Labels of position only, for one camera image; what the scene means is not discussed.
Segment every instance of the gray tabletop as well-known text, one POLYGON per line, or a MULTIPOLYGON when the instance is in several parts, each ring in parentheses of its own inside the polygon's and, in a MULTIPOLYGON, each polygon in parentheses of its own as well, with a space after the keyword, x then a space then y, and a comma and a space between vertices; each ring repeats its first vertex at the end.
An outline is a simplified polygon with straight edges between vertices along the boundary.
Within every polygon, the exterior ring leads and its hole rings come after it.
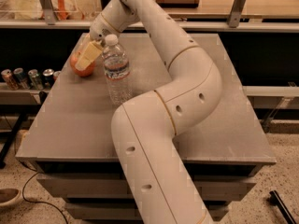
MULTIPOLYGON (((192 36, 219 67, 223 94, 207 119, 175 137, 179 155, 186 162, 275 163, 275 156, 218 35, 192 36)), ((120 42, 130 58, 135 95, 171 80, 148 35, 122 34, 120 42)), ((117 161, 110 130, 114 110, 99 61, 94 73, 85 78, 75 75, 67 61, 22 142, 17 158, 117 161)))

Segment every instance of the desk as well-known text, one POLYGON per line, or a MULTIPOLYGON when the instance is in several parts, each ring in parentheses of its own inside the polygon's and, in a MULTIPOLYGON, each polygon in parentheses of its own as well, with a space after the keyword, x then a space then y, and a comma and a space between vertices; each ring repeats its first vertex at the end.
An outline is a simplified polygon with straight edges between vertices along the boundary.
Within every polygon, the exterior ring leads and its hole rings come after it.
MULTIPOLYGON (((166 8, 173 17, 227 19, 234 0, 200 0, 198 8, 166 8)), ((298 19, 299 0, 247 0, 242 18, 298 19)))
MULTIPOLYGON (((254 187, 255 174, 276 158, 218 35, 192 36, 219 67, 223 94, 216 110, 174 144, 219 220, 227 204, 242 200, 254 187)), ((170 81, 148 35, 122 34, 120 42, 134 69, 135 94, 170 81)), ((42 172, 37 180, 52 196, 65 199, 74 218, 142 223, 112 144, 113 112, 102 67, 97 64, 92 76, 80 78, 67 61, 17 158, 42 172)))

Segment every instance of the bottle label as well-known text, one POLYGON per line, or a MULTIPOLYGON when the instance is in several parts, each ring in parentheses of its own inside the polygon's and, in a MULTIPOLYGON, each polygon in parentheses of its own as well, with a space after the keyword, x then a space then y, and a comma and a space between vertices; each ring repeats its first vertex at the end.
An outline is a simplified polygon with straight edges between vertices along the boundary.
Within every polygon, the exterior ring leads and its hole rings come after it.
POLYGON ((109 61, 109 63, 104 63, 105 75, 110 80, 120 80, 126 78, 130 75, 129 62, 120 63, 120 61, 109 61))

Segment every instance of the floor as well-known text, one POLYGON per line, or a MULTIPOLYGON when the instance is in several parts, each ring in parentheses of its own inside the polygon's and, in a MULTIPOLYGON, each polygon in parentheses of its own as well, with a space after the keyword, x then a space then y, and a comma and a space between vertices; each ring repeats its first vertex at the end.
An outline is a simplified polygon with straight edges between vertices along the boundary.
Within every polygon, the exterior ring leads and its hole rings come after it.
MULTIPOLYGON (((35 172, 24 168, 15 158, 15 150, 21 145, 26 131, 19 131, 15 143, 11 146, 6 159, 6 167, 0 170, 0 189, 22 189, 35 172)), ((299 121, 273 122, 267 138, 277 156, 278 163, 264 167, 256 175, 257 185, 241 201, 231 203, 229 213, 219 224, 240 223, 287 223, 277 207, 269 205, 269 191, 276 190, 290 212, 299 223, 299 121)), ((63 211, 69 224, 79 224, 64 210, 64 201, 52 198, 35 178, 31 179, 24 191, 25 198, 48 202, 63 211)), ((44 203, 20 203, 0 209, 1 224, 60 224, 65 223, 63 216, 52 206, 44 203)))

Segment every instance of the orange object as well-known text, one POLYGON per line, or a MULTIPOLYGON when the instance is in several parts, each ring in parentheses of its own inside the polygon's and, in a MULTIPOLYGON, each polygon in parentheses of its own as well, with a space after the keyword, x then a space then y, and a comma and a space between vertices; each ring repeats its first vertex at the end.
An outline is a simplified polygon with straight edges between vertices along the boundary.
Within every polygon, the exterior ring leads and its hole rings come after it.
POLYGON ((87 68, 83 71, 79 71, 76 68, 76 63, 78 61, 78 57, 80 56, 80 52, 74 52, 71 57, 70 57, 70 65, 73 69, 73 71, 80 77, 88 77, 93 73, 94 67, 95 67, 95 62, 92 62, 89 66, 87 66, 87 68))

